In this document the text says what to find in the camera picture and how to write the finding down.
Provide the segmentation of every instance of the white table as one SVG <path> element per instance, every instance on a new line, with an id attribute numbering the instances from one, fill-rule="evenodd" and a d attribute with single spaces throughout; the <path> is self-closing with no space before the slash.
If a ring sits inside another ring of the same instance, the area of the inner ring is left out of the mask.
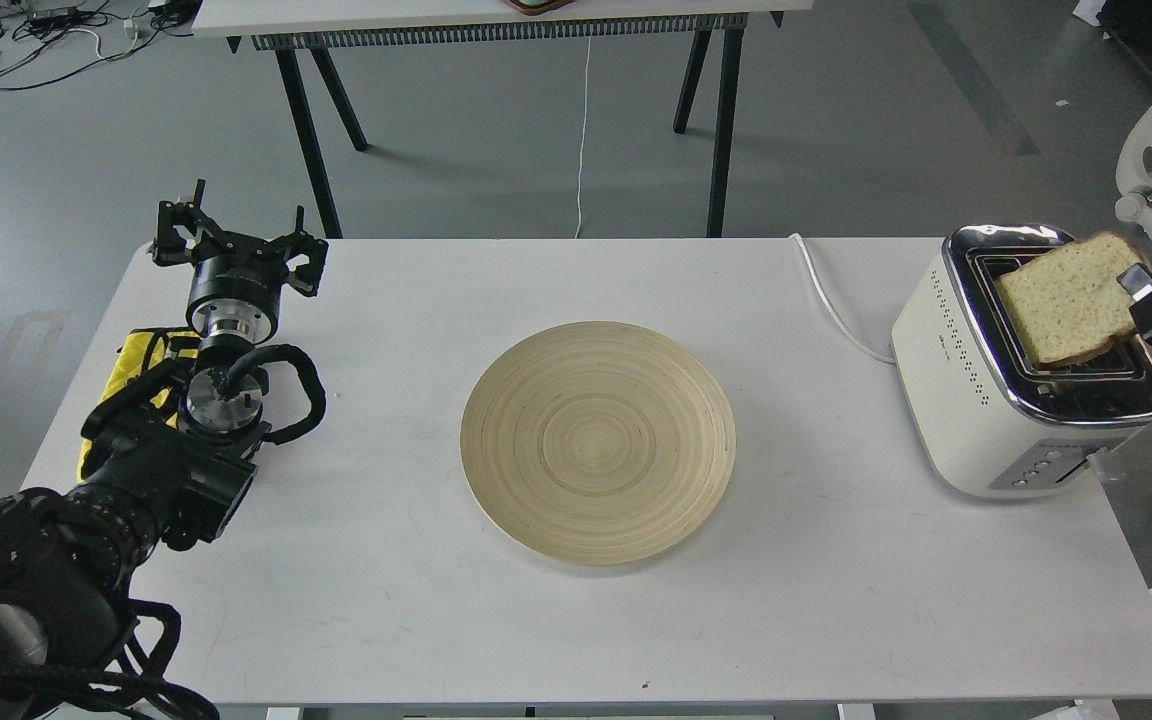
<path id="1" fill-rule="evenodd" d="M 296 124 L 301 153 L 326 237 L 342 237 L 328 172 L 305 97 L 296 50 L 308 50 L 355 150 L 367 137 L 332 61 L 333 47 L 424 45 L 439 41 L 535 40 L 535 38 L 695 32 L 673 131 L 685 132 L 696 86 L 713 31 L 723 31 L 719 73 L 714 162 L 708 183 L 705 234 L 722 236 L 732 128 L 736 118 L 741 47 L 749 13 L 770 10 L 776 23 L 786 10 L 812 8 L 813 0 L 577 0 L 539 17 L 528 17 L 502 0 L 207 0 L 194 22 L 199 37 L 228 37 L 238 50 L 252 36 L 257 50 L 274 50 Z"/>
<path id="2" fill-rule="evenodd" d="M 884 346 L 933 238 L 814 242 Z M 78 427 L 132 327 L 179 324 L 188 270 L 129 266 L 28 486 L 68 487 Z M 699 356 L 735 411 L 727 495 L 658 559 L 586 569 L 518 546 L 460 464 L 468 393 L 506 348 L 585 319 Z M 1152 600 L 1097 483 L 1033 502 L 934 477 L 896 370 L 855 351 L 785 240 L 335 242 L 279 340 L 328 418 L 256 456 L 212 546 L 159 548 L 168 679 L 213 702 L 922 702 L 1152 697 Z M 294 419 L 275 377 L 270 414 Z"/>

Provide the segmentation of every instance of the white toaster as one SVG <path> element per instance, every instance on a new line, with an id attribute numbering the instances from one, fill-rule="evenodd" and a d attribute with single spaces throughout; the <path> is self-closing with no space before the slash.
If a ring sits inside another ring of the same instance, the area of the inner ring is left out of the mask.
<path id="1" fill-rule="evenodd" d="M 1138 338 L 1091 363 L 1041 370 L 1007 319 L 995 278 L 1071 240 L 1044 225 L 961 228 L 892 327 L 923 446 L 970 495 L 1051 495 L 1092 452 L 1152 420 L 1152 363 Z"/>

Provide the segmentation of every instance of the concrete floor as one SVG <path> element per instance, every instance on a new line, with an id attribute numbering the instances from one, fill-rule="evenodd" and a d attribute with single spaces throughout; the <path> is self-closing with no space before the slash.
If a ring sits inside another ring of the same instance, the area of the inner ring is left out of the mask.
<path id="1" fill-rule="evenodd" d="M 728 236 L 942 236 L 978 222 L 1126 232 L 1114 219 L 1114 168 L 1152 83 L 1114 41 L 1070 17 L 1071 5 L 819 0 L 782 29 L 756 17 Z M 124 47 L 122 29 L 104 35 L 109 50 Z M 91 59 L 91 41 L 70 38 L 13 78 L 67 73 Z M 22 53 L 0 46 L 5 61 Z M 684 36 L 596 38 L 585 236 L 703 232 L 717 74 L 712 65 L 694 131 L 672 135 L 687 46 Z M 376 143 L 366 156 L 349 147 L 303 63 L 346 236 L 570 236 L 585 50 L 571 40 L 339 51 Z M 273 54 L 164 37 L 118 65 L 0 94 L 0 495 L 26 473 L 122 270 L 154 232 L 156 203 L 188 194 L 197 177 L 228 227 L 274 236 L 305 204 L 320 229 Z M 1152 445 L 1143 447 L 1132 482 L 1111 487 L 1111 501 L 1152 584 Z M 878 714 L 1020 719 L 1051 707 Z M 1152 702 L 1119 707 L 1126 719 L 1152 719 Z M 393 715 L 329 711 L 333 720 Z M 227 707 L 223 717 L 262 712 Z"/>

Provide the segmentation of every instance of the toast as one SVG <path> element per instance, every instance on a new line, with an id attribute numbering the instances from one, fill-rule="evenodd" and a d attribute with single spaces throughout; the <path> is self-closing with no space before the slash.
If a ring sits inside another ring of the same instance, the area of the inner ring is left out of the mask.
<path id="1" fill-rule="evenodd" d="M 1117 278 L 1146 264 L 1114 233 L 1058 247 L 996 279 L 998 296 L 1034 367 L 1064 367 L 1107 353 L 1137 332 L 1132 296 Z"/>

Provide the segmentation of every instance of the bamboo plate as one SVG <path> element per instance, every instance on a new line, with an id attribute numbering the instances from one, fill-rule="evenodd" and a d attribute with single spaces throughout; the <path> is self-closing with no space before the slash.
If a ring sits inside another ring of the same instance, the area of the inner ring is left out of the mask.
<path id="1" fill-rule="evenodd" d="M 516 541 L 577 564 L 622 564 L 682 541 L 736 457 L 723 389 L 662 334 L 574 323 L 509 348 L 470 395 L 461 461 Z"/>

